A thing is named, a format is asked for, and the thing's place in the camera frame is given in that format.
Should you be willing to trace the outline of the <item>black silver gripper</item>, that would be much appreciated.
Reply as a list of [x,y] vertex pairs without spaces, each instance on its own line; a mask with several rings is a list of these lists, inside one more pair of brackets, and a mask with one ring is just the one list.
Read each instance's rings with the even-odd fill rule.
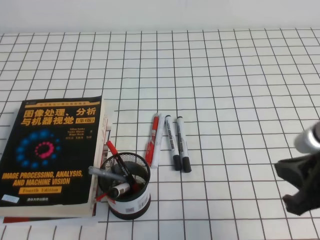
[[304,155],[279,160],[274,167],[281,179],[300,190],[294,195],[286,194],[282,199],[289,213],[301,216],[320,208],[320,193],[315,192],[315,183],[311,183],[316,160],[320,159],[320,122],[301,132],[294,139],[294,147]]

